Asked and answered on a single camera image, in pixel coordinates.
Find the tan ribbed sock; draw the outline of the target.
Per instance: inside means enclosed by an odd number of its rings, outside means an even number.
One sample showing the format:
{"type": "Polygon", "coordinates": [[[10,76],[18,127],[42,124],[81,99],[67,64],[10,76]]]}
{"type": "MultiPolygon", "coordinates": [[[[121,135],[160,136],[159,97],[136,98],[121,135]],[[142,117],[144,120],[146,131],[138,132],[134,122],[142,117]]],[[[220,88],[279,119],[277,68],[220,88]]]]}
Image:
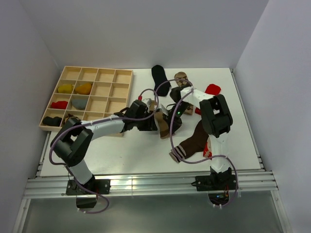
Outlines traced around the tan ribbed sock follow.
{"type": "Polygon", "coordinates": [[[166,121],[167,115],[163,114],[159,108],[154,110],[154,119],[156,122],[156,125],[159,128],[159,134],[161,139],[169,138],[170,137],[170,130],[169,125],[166,121]]]}

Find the dark brown striped sock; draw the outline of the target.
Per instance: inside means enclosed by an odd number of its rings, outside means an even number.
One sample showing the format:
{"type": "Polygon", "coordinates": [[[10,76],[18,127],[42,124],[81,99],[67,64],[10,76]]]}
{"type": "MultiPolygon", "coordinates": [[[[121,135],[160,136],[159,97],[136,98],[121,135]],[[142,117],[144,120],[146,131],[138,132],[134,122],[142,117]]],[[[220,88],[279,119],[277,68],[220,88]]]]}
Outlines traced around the dark brown striped sock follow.
{"type": "Polygon", "coordinates": [[[200,120],[195,127],[193,135],[182,141],[175,147],[175,150],[180,158],[188,159],[197,152],[203,152],[207,140],[208,134],[204,130],[202,121],[200,120]]]}

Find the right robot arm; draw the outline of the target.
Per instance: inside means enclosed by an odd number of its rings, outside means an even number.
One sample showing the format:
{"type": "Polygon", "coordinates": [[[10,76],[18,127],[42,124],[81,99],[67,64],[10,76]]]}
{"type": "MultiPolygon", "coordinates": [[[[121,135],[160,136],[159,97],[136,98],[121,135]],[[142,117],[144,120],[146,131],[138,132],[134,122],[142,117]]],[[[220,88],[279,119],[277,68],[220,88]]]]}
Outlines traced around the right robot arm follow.
{"type": "Polygon", "coordinates": [[[178,163],[198,164],[210,160],[211,172],[216,174],[210,177],[211,186],[215,189],[221,189],[227,183],[225,172],[233,169],[237,173],[235,166],[228,157],[227,138],[233,119],[225,100],[221,94],[216,96],[204,93],[194,87],[176,87],[171,90],[171,98],[176,102],[176,108],[173,111],[172,118],[178,111],[182,103],[192,104],[201,111],[201,124],[204,131],[208,134],[206,140],[207,146],[212,156],[200,161],[189,162],[185,160],[186,151],[183,146],[175,147],[173,145],[173,127],[170,127],[170,142],[172,150],[170,156],[178,163]]]}

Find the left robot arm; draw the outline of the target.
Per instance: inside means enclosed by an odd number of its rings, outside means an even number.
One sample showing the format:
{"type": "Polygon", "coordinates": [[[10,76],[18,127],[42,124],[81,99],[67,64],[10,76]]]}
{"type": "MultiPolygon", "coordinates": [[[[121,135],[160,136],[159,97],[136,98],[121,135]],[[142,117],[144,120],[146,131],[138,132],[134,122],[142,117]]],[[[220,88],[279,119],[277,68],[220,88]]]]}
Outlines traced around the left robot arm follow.
{"type": "Polygon", "coordinates": [[[95,177],[84,157],[91,141],[111,134],[123,133],[136,127],[139,131],[157,131],[152,113],[157,103],[151,99],[135,100],[130,107],[94,121],[67,120],[51,142],[51,150],[64,161],[84,194],[95,189],[95,177]]]}

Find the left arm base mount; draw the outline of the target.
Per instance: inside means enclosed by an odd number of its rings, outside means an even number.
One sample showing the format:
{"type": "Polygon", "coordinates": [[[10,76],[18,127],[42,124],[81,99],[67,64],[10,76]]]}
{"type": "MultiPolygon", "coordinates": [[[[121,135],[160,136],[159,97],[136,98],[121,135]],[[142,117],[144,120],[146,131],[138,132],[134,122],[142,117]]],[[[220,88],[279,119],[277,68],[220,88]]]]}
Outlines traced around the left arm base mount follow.
{"type": "Polygon", "coordinates": [[[96,214],[105,211],[109,207],[109,200],[104,196],[110,192],[109,179],[91,179],[86,184],[79,184],[75,179],[69,180],[66,188],[66,196],[76,197],[76,207],[78,210],[88,214],[96,214]],[[92,209],[101,200],[106,202],[102,210],[93,211],[92,209]]]}

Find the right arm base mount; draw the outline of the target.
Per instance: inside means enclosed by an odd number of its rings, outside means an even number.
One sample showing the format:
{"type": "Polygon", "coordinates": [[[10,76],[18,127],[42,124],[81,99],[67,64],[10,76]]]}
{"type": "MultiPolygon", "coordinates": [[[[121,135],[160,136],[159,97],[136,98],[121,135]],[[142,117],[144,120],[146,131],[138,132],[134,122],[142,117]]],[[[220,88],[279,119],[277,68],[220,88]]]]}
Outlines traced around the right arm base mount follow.
{"type": "Polygon", "coordinates": [[[233,174],[211,173],[210,175],[196,176],[191,186],[198,192],[206,191],[208,199],[214,208],[223,208],[232,200],[230,191],[233,191],[233,198],[238,193],[237,178],[233,174]]]}

